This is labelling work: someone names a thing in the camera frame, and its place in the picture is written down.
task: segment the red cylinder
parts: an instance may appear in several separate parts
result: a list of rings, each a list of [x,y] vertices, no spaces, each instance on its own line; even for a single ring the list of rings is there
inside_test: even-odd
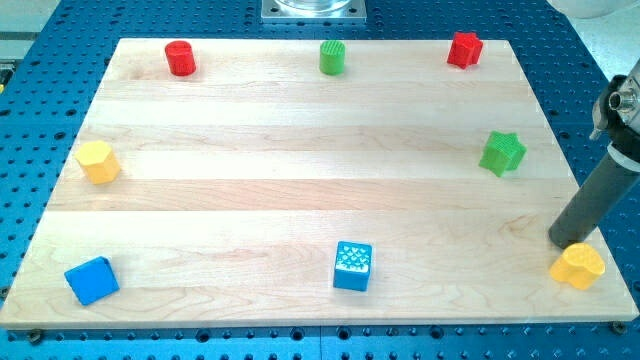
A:
[[[176,76],[187,76],[196,71],[191,44],[186,41],[172,41],[164,48],[171,73]]]

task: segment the green block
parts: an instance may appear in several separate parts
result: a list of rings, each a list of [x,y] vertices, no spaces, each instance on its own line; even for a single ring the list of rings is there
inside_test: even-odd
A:
[[[492,131],[479,165],[502,177],[505,171],[518,168],[526,152],[527,148],[518,141],[517,134]]]
[[[338,40],[327,40],[320,45],[320,71],[338,75],[344,71],[345,46]]]

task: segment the yellow block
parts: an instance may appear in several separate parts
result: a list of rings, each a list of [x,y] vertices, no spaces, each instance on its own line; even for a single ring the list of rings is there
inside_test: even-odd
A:
[[[88,142],[74,156],[84,174],[96,185],[113,181],[120,172],[111,146],[104,141]]]
[[[549,269],[553,279],[568,282],[573,287],[586,290],[604,274],[604,261],[589,244],[578,243],[566,248]]]

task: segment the blue block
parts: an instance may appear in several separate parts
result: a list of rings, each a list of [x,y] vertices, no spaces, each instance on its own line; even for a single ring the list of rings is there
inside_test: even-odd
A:
[[[333,287],[367,291],[373,248],[368,244],[338,242]]]
[[[64,277],[84,306],[120,289],[109,260],[102,256],[65,272]]]

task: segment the metal base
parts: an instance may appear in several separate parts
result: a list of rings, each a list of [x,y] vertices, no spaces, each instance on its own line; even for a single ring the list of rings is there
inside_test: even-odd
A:
[[[364,24],[367,20],[367,9],[365,0],[352,0],[345,6],[333,11],[300,10],[277,0],[262,0],[261,16],[264,24],[293,22],[337,23],[345,21]]]

